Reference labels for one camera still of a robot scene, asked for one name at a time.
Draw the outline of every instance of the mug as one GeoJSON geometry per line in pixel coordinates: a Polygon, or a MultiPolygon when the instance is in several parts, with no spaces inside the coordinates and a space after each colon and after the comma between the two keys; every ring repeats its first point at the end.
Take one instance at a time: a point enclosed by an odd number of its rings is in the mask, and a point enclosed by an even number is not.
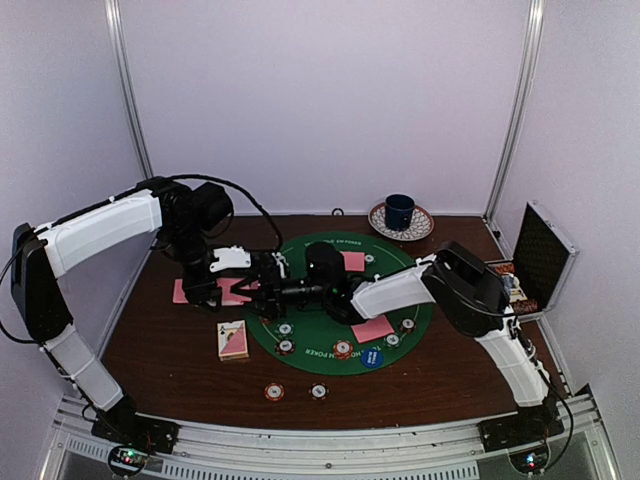
{"type": "Polygon", "coordinates": [[[384,204],[384,223],[387,228],[397,232],[409,228],[415,206],[416,202],[407,195],[389,195],[384,204]]]}

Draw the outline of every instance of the patterned plate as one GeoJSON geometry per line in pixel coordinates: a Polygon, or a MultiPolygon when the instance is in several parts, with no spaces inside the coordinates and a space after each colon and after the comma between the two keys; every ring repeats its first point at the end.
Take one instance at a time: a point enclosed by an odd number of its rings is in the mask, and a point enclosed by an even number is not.
{"type": "Polygon", "coordinates": [[[401,232],[387,228],[384,223],[384,210],[384,203],[381,203],[369,212],[369,223],[380,235],[399,242],[413,242],[425,238],[433,232],[433,217],[422,207],[416,205],[411,218],[411,226],[401,232]]]}

